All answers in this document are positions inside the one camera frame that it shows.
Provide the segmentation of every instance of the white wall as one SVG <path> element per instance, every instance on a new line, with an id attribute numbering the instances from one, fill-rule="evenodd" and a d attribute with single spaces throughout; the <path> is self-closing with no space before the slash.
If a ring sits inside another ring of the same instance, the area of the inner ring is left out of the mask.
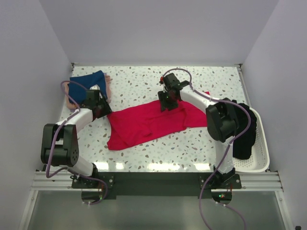
<path id="1" fill-rule="evenodd" d="M 271 168 L 278 170 L 296 225 L 307 228 L 307 1 L 280 0 L 244 62 Z"/>
<path id="2" fill-rule="evenodd" d="M 278 0 L 40 0 L 71 62 L 243 63 Z"/>
<path id="3" fill-rule="evenodd" d="M 0 229 L 16 230 L 70 63 L 37 0 L 0 1 Z"/>

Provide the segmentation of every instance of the cable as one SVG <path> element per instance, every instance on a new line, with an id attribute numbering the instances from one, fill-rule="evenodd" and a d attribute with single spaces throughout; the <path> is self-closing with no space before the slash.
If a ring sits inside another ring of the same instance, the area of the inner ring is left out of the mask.
<path id="1" fill-rule="evenodd" d="M 84 176 L 84 175 L 81 175 L 81 174 L 78 174 L 76 173 L 75 171 L 69 169 L 68 167 L 63 167 L 63 168 L 60 168 L 58 170 L 56 170 L 54 173 L 52 173 L 51 175 L 49 174 L 50 173 L 50 167 L 51 167 L 51 162 L 52 162 L 52 157 L 53 157 L 53 152 L 54 152 L 54 148 L 55 148 L 55 145 L 56 145 L 56 141 L 57 141 L 57 138 L 58 138 L 58 134 L 59 134 L 59 131 L 61 130 L 61 128 L 70 120 L 72 119 L 74 116 L 76 116 L 79 112 L 80 112 L 80 106 L 78 105 L 78 103 L 71 97 L 69 96 L 68 93 L 65 92 L 64 88 L 63 88 L 63 84 L 65 82 L 69 82 L 69 83 L 73 83 L 73 84 L 77 84 L 79 86 L 81 86 L 82 88 L 84 88 L 85 90 L 87 90 L 87 88 L 85 88 L 83 85 L 75 82 L 75 81 L 71 81 L 71 80 L 64 80 L 61 82 L 60 84 L 60 87 L 61 87 L 61 90 L 65 93 L 66 96 L 68 96 L 68 98 L 76 105 L 77 107 L 77 111 L 75 113 L 73 113 L 72 115 L 70 115 L 66 120 L 64 120 L 60 126 L 57 128 L 54 136 L 53 136 L 53 139 L 52 139 L 52 143 L 51 143 L 51 149 L 50 149 L 50 155 L 49 155 L 49 158 L 48 158 L 48 163 L 47 163 L 47 167 L 46 167 L 46 178 L 51 178 L 53 177 L 54 175 L 56 175 L 57 173 L 59 173 L 60 171 L 62 170 L 68 170 L 70 173 L 74 174 L 74 175 L 78 175 L 84 179 L 87 179 L 87 180 L 93 180 L 93 181 L 98 181 L 100 183 L 102 183 L 104 186 L 105 186 L 105 195 L 102 197 L 102 199 L 99 199 L 98 201 L 95 201 L 95 202 L 92 202 L 90 203 L 90 205 L 94 205 L 94 204 L 97 204 L 99 203 L 101 200 L 105 199 L 105 197 L 107 196 L 107 184 L 103 181 L 103 180 L 100 180 L 100 179 L 96 179 L 96 178 L 92 178 L 92 177 L 88 177 L 88 176 Z"/>
<path id="2" fill-rule="evenodd" d="M 219 162 L 219 164 L 217 165 L 217 167 L 215 168 L 215 170 L 213 171 L 213 173 L 211 173 L 211 175 L 207 178 L 207 180 L 205 181 L 205 183 L 203 184 L 203 186 L 202 186 L 202 188 L 201 188 L 200 200 L 199 200 L 199 210 L 200 210 L 201 218 L 202 218 L 203 222 L 205 223 L 205 225 L 208 227 L 208 229 L 209 229 L 209 230 L 213 230 L 213 229 L 210 227 L 209 223 L 207 222 L 207 220 L 206 220 L 206 218 L 205 218 L 205 216 L 203 215 L 203 212 L 202 212 L 201 198 L 202 198 L 203 190 L 204 190 L 204 188 L 206 187 L 206 184 L 211 180 L 211 178 L 216 174 L 216 172 L 218 171 L 218 169 L 219 169 L 220 166 L 222 165 L 222 163 L 223 163 L 224 159 L 226 158 L 227 153 L 228 153 L 228 151 L 229 151 L 229 149 L 230 149 L 230 147 L 231 147 L 231 144 L 232 144 L 237 138 L 239 138 L 240 136 L 242 136 L 242 135 L 249 129 L 250 123 L 251 123 L 251 118 L 250 118 L 250 115 L 249 115 L 249 113 L 247 112 L 247 110 L 244 109 L 244 108 L 243 108 L 242 106 L 240 106 L 239 104 L 234 103 L 234 102 L 231 102 L 231 101 L 224 101 L 224 100 L 214 99 L 214 98 L 212 98 L 212 97 L 210 97 L 210 96 L 207 96 L 207 95 L 205 95 L 205 94 L 203 94 L 203 93 L 201 93 L 201 92 L 195 90 L 195 89 L 193 88 L 193 85 L 192 85 L 192 75 L 191 75 L 191 73 L 190 73 L 188 70 L 186 70 L 186 69 L 182 69 L 182 68 L 169 69 L 168 71 L 166 71 L 166 72 L 163 74 L 163 77 L 164 77 L 167 73 L 169 73 L 170 71 L 173 71 L 173 70 L 181 70 L 181 71 L 184 71 L 184 72 L 188 73 L 188 75 L 189 75 L 189 77 L 190 77 L 190 80 L 189 80 L 190 88 L 191 88 L 195 93 L 197 93 L 199 96 L 204 97 L 205 99 L 211 100 L 211 101 L 213 101 L 213 102 L 227 103 L 227 104 L 231 104 L 231 105 L 233 105 L 233 106 L 236 106 L 236 107 L 240 108 L 240 109 L 247 115 L 247 117 L 248 117 L 248 125 L 246 126 L 246 128 L 245 128 L 241 133 L 239 133 L 238 135 L 236 135 L 234 138 L 232 138 L 232 139 L 229 141 L 228 146 L 227 146 L 227 148 L 226 148 L 226 150 L 225 150 L 225 153 L 224 153 L 224 155 L 223 155 L 221 161 Z M 230 206 L 228 206 L 228 205 L 226 205 L 226 207 L 227 207 L 228 209 L 230 209 L 230 210 L 233 210 L 234 212 L 236 212 L 236 213 L 241 217 L 241 219 L 243 220 L 243 223 L 244 223 L 244 230 L 247 230 L 247 223 L 246 223 L 246 220 L 244 219 L 243 215 L 242 215 L 239 211 L 237 211 L 236 209 L 234 209 L 233 207 L 230 207 Z"/>

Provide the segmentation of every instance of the red fabric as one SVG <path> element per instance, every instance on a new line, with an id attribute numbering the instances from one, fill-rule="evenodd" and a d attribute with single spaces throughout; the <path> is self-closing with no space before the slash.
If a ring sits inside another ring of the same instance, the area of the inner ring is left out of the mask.
<path id="1" fill-rule="evenodd" d="M 171 111 L 161 112 L 157 100 L 112 112 L 107 117 L 111 124 L 111 138 L 107 143 L 109 150 L 123 150 L 187 127 L 207 126 L 206 114 L 184 101 Z"/>

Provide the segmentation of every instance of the floor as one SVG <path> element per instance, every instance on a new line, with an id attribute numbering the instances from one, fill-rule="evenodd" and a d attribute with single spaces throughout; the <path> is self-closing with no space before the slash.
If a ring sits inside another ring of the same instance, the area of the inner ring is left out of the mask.
<path id="1" fill-rule="evenodd" d="M 110 107 L 120 111 L 128 107 L 157 100 L 162 90 L 159 79 L 173 67 L 75 67 L 73 76 L 83 76 L 102 70 L 111 76 Z M 214 97 L 245 102 L 245 96 L 236 67 L 181 67 L 189 70 L 196 89 L 209 91 Z M 185 72 L 176 71 L 180 81 L 188 80 Z M 71 111 L 65 106 L 61 119 Z M 110 151 L 107 142 L 111 128 L 106 117 L 87 125 L 78 133 L 80 155 L 94 162 L 99 171 L 117 172 L 211 172 L 215 164 L 215 146 L 206 128 L 188 128 L 184 131 L 140 144 Z"/>

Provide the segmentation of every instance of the gray floor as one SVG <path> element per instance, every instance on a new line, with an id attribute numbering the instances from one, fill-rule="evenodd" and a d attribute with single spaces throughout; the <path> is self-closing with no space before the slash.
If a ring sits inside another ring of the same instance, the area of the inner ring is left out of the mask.
<path id="1" fill-rule="evenodd" d="M 205 199 L 203 212 L 214 230 L 240 230 L 229 209 Z M 248 230 L 284 230 L 274 192 L 237 192 L 231 206 Z M 39 192 L 29 230 L 206 230 L 197 197 L 119 196 L 98 205 L 82 204 L 81 192 Z"/>

